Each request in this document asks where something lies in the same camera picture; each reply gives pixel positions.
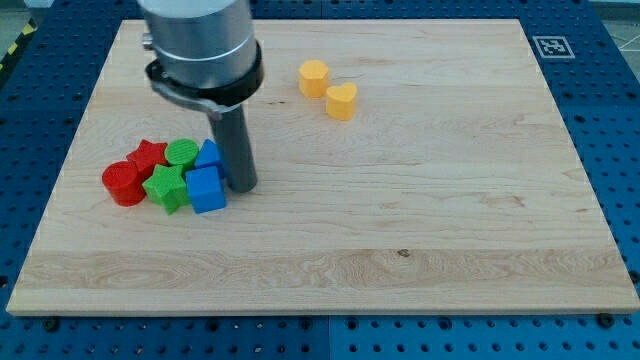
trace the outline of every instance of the metal cylinder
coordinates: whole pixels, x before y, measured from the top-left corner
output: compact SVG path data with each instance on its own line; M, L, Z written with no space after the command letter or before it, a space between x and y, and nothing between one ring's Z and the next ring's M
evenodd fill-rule
M256 57L248 0L138 0L158 61L173 80L208 89L244 76Z
M209 122L224 161L229 187L239 193L250 191L258 177L242 105L223 113L222 119L209 117Z

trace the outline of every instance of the black and yellow tape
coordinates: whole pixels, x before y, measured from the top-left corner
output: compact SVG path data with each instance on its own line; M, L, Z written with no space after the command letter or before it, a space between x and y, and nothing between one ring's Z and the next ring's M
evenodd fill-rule
M22 54L27 49L27 45L31 42L33 35L36 31L36 25L33 20L29 20L27 25L24 26L18 37L13 42L7 53L0 60L0 90L9 80L9 76L18 64L18 60L22 57Z

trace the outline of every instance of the red star block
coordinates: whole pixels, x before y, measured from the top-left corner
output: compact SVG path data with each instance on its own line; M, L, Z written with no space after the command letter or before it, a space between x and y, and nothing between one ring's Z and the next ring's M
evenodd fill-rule
M127 155L127 160L136 165L138 173L146 180L153 175L156 165L167 166L167 159L164 157L166 148L167 143L152 143L142 139L136 151Z

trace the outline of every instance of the yellow heart block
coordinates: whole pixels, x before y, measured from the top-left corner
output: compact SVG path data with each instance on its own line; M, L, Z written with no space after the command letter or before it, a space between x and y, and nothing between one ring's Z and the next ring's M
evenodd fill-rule
M349 120L356 112L356 94L358 87L354 83L344 83L327 89L327 114L334 119Z
M298 70L298 85L308 98L323 97L329 86L329 67L320 60L305 61Z

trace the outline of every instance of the red block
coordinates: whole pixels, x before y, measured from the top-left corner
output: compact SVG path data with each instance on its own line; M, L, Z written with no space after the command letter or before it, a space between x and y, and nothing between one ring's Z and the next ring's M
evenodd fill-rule
M120 206L133 206L144 199L143 181L135 164L129 161L111 164L102 173L102 183Z
M153 168L156 165L167 166L167 159L164 157L164 150L167 143L152 143L142 140L138 148L127 155L127 160L131 161L138 168L142 181L153 175Z

